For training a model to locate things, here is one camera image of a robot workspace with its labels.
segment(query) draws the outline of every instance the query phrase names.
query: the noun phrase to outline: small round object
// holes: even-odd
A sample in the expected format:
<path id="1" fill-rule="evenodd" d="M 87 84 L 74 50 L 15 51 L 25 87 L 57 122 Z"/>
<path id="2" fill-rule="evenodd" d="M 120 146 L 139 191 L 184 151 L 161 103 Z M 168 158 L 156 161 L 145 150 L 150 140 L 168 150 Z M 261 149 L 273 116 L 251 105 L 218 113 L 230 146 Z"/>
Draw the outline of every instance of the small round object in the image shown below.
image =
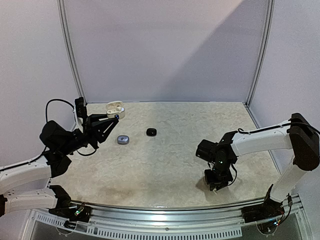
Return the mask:
<path id="1" fill-rule="evenodd" d="M 148 136 L 150 136 L 150 137 L 153 137 L 153 136 L 157 135 L 157 129 L 155 129 L 155 128 L 148 128 L 148 129 L 146 130 L 146 134 L 147 134 Z"/>
<path id="2" fill-rule="evenodd" d="M 126 144 L 129 143 L 129 137 L 126 136 L 126 135 L 120 135 L 120 136 L 118 136 L 118 138 L 117 138 L 117 142 L 118 142 L 118 144 L 120 144 L 120 145 L 126 145 Z"/>

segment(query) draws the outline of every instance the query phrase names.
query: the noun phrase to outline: white wall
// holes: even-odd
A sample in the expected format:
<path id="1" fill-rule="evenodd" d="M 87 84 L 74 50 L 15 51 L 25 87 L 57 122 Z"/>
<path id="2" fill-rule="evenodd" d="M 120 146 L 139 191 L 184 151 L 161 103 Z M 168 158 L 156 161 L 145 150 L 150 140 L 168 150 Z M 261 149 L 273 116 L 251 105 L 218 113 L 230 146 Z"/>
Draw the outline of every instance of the white wall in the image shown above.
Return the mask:
<path id="1" fill-rule="evenodd" d="M 68 0 L 86 100 L 244 102 L 268 0 Z"/>
<path id="2" fill-rule="evenodd" d="M 261 126 L 301 113 L 320 129 L 320 1 L 276 0 L 270 37 L 251 110 Z M 279 168 L 292 151 L 275 151 Z M 320 239 L 320 167 L 297 186 L 313 236 Z"/>
<path id="3" fill-rule="evenodd" d="M 78 97 L 56 0 L 0 0 L 0 166 L 38 155 L 45 106 Z M 73 126 L 70 106 L 52 103 L 48 117 Z M 17 240 L 28 212 L 0 218 L 0 239 Z"/>

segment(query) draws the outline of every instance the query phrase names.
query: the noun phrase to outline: wire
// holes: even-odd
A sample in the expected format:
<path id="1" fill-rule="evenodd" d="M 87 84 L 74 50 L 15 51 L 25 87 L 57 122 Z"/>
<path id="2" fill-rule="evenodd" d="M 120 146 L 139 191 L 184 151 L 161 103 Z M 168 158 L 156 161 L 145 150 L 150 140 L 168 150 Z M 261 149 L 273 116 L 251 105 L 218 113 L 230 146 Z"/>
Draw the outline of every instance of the wire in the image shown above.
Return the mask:
<path id="1" fill-rule="evenodd" d="M 253 131 L 250 131 L 250 132 L 244 131 L 242 128 L 238 128 L 238 132 L 240 134 L 256 134 L 256 133 L 264 132 L 264 131 L 271 130 L 271 129 L 278 129 L 278 128 L 289 126 L 289 125 L 291 125 L 291 123 L 285 123 L 283 125 L 276 125 L 276 126 L 269 126 L 269 127 L 266 127 L 266 128 L 260 128 L 260 129 L 257 129 L 257 130 L 253 130 Z"/>
<path id="2" fill-rule="evenodd" d="M 311 126 L 310 124 L 307 124 L 307 123 L 303 123 L 303 122 L 289 122 L 289 123 L 285 123 L 283 125 L 276 125 L 276 126 L 270 126 L 270 127 L 266 127 L 266 128 L 261 128 L 261 129 L 258 129 L 258 130 L 253 130 L 253 131 L 244 131 L 242 128 L 238 128 L 238 132 L 240 134 L 256 134 L 256 133 L 260 133 L 260 132 L 264 132 L 264 131 L 267 131 L 267 130 L 271 130 L 271 129 L 278 129 L 278 128 L 281 128 L 281 127 L 285 127 L 285 126 L 306 126 L 312 130 L 314 130 L 315 132 L 317 132 L 319 135 L 320 135 L 320 131 L 318 129 L 316 129 L 315 127 Z"/>
<path id="3" fill-rule="evenodd" d="M 26 161 L 26 162 L 19 163 L 19 164 L 13 165 L 13 166 L 8 166 L 8 167 L 5 167 L 5 168 L 2 168 L 2 169 L 0 169 L 0 172 L 5 171 L 5 170 L 9 170 L 9 169 L 13 169 L 13 168 L 16 168 L 16 167 L 20 167 L 20 166 L 23 166 L 23 165 L 31 164 L 31 163 L 37 161 L 39 158 L 41 158 L 43 156 L 44 152 L 46 151 L 46 149 L 47 149 L 47 147 L 44 148 L 44 150 L 40 153 L 40 155 L 38 157 L 36 157 L 35 159 L 33 159 L 31 161 Z"/>
<path id="4" fill-rule="evenodd" d="M 301 125 L 301 126 L 307 126 L 308 128 L 314 130 L 317 134 L 320 135 L 320 131 L 318 129 L 316 129 L 314 126 L 311 126 L 307 123 L 304 122 L 292 122 L 291 125 L 295 126 L 295 125 Z"/>
<path id="5" fill-rule="evenodd" d="M 238 175 L 238 171 L 237 171 L 237 169 L 235 168 L 235 166 L 232 163 L 231 163 L 231 167 L 235 172 L 235 177 L 234 177 L 233 181 L 230 184 L 228 184 L 228 186 L 232 185 L 236 181 L 237 175 Z"/>
<path id="6" fill-rule="evenodd" d="M 292 205 L 293 205 L 293 202 L 292 202 L 292 197 L 291 195 L 288 193 L 287 195 L 287 201 L 288 201 L 288 206 L 289 206 L 289 212 L 288 214 L 285 216 L 285 218 L 283 219 L 283 214 L 282 214 L 282 217 L 281 219 L 278 221 L 277 223 L 277 226 L 279 226 L 280 224 L 282 224 L 285 220 L 287 220 L 287 218 L 289 217 L 290 213 L 291 213 L 291 208 L 292 208 Z"/>
<path id="7" fill-rule="evenodd" d="M 54 101 L 66 103 L 66 104 L 70 105 L 72 107 L 72 109 L 74 109 L 74 106 L 70 102 L 68 102 L 66 100 L 63 100 L 63 99 L 60 99 L 60 98 L 51 99 L 45 105 L 45 122 L 46 123 L 48 122 L 48 105 L 49 105 L 49 103 L 54 102 Z M 37 161 L 39 158 L 41 158 L 43 156 L 43 154 L 45 153 L 46 149 L 47 149 L 47 146 L 44 147 L 43 151 L 40 153 L 40 155 L 38 157 L 36 157 L 35 159 L 33 159 L 31 161 L 26 161 L 26 162 L 19 163 L 19 164 L 13 165 L 13 166 L 8 166 L 8 167 L 5 167 L 5 168 L 2 168 L 2 169 L 0 169 L 0 172 L 5 171 L 5 170 L 9 170 L 9 169 L 13 169 L 13 168 L 17 168 L 17 167 L 20 167 L 20 166 L 24 166 L 24 165 L 27 165 L 27 164 L 31 164 L 31 163 Z"/>
<path id="8" fill-rule="evenodd" d="M 95 149 L 95 150 L 94 150 L 93 152 L 91 152 L 91 153 L 83 154 L 83 153 L 81 153 L 81 152 L 79 152 L 79 151 L 77 150 L 78 154 L 80 154 L 81 156 L 84 156 L 84 157 L 89 157 L 89 156 L 95 154 L 96 151 L 97 151 L 97 149 Z"/>
<path id="9" fill-rule="evenodd" d="M 288 214 L 285 216 L 285 218 L 283 219 L 283 220 L 279 220 L 279 222 L 278 222 L 278 226 L 280 225 L 280 224 L 282 224 L 285 220 L 287 220 L 287 218 L 289 217 L 289 215 L 290 215 L 290 213 L 291 213 L 291 208 L 292 208 L 292 205 L 290 206 L 290 208 L 289 208 L 289 211 L 288 211 Z"/>
<path id="10" fill-rule="evenodd" d="M 280 218 L 280 220 L 279 220 L 279 222 L 280 222 L 280 221 L 282 221 L 282 219 L 285 217 L 285 213 L 284 213 L 283 211 L 281 211 L 281 210 L 279 210 L 279 212 L 281 213 L 281 218 Z"/>
<path id="11" fill-rule="evenodd" d="M 51 102 L 63 102 L 63 103 L 70 105 L 72 107 L 72 110 L 75 108 L 70 102 L 63 100 L 63 99 L 60 99 L 60 98 L 54 98 L 54 99 L 49 100 L 45 105 L 45 122 L 46 123 L 48 122 L 48 105 Z"/>

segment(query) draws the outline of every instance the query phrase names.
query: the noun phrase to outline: metal frame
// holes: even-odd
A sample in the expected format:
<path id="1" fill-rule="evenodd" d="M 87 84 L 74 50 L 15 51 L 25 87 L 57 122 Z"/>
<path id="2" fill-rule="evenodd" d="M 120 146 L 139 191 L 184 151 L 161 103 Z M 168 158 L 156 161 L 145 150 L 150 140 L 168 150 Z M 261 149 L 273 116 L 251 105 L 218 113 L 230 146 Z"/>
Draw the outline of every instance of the metal frame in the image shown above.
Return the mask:
<path id="1" fill-rule="evenodd" d="M 243 105 L 244 105 L 244 108 L 246 109 L 246 111 L 248 112 L 250 118 L 252 119 L 255 127 L 256 127 L 257 129 L 261 128 L 260 124 L 258 123 L 255 115 L 251 112 L 250 108 L 249 108 L 245 103 L 244 103 Z M 273 164 L 274 164 L 277 172 L 278 172 L 279 174 L 281 174 L 279 165 L 278 165 L 278 163 L 277 163 L 277 161 L 276 161 L 276 158 L 275 158 L 275 155 L 274 155 L 273 151 L 272 151 L 272 150 L 269 150 L 268 152 L 269 152 L 269 154 L 270 154 L 270 157 L 271 157 L 271 159 L 272 159 L 272 161 L 273 161 Z"/>
<path id="2" fill-rule="evenodd" d="M 272 16 L 274 12 L 274 6 L 275 6 L 275 0 L 268 0 L 268 7 L 266 11 L 266 16 L 265 16 L 265 23 L 264 23 L 264 30 L 263 30 L 263 35 L 262 35 L 262 40 L 260 44 L 260 52 L 258 56 L 258 62 L 255 67 L 255 72 L 254 72 L 254 77 L 252 80 L 251 87 L 249 89 L 248 96 L 246 97 L 245 101 L 245 106 L 250 107 L 253 97 L 255 95 L 255 91 L 257 88 L 259 76 L 261 73 L 261 69 L 263 66 L 264 58 L 266 55 L 266 49 L 267 49 L 267 44 L 268 44 L 268 39 L 269 39 L 269 34 L 270 34 L 270 29 L 271 29 L 271 22 L 272 22 Z"/>
<path id="3" fill-rule="evenodd" d="M 71 44 L 70 33 L 69 33 L 69 28 L 68 28 L 68 21 L 67 21 L 67 14 L 66 14 L 66 8 L 65 8 L 65 1 L 64 0 L 57 0 L 57 4 L 58 4 L 58 10 L 59 10 L 59 16 L 60 16 L 60 22 L 61 22 L 61 28 L 62 28 L 62 35 L 63 35 L 66 53 L 68 55 L 74 83 L 76 86 L 76 90 L 77 90 L 79 96 L 83 97 L 84 101 L 87 103 L 84 88 L 82 86 L 79 72 L 77 69 L 74 51 L 73 51 L 72 44 Z"/>
<path id="4" fill-rule="evenodd" d="M 301 200 L 292 196 L 291 214 L 296 216 L 302 239 L 310 239 L 310 227 Z M 227 204 L 218 208 L 145 210 L 89 205 L 93 208 L 89 223 L 78 222 L 75 230 L 63 227 L 66 219 L 51 215 L 46 209 L 32 210 L 22 239 L 29 240 L 36 221 L 89 236 L 114 240 L 214 240 L 232 239 L 242 236 L 241 227 L 255 225 L 245 223 L 241 208 L 260 204 L 263 199 L 243 204 Z M 284 201 L 288 212 L 287 201 Z"/>

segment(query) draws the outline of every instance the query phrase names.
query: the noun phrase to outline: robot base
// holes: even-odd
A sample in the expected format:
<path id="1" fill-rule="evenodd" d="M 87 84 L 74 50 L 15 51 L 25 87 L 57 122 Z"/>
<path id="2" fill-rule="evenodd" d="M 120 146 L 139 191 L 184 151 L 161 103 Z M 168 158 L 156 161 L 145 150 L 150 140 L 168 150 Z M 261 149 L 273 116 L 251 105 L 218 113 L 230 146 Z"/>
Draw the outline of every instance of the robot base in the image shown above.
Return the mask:
<path id="1" fill-rule="evenodd" d="M 253 206 L 246 206 L 241 209 L 242 217 L 245 223 L 256 222 L 275 218 L 285 213 L 282 202 L 276 202 L 270 199 L 271 187 L 269 188 L 263 203 Z"/>

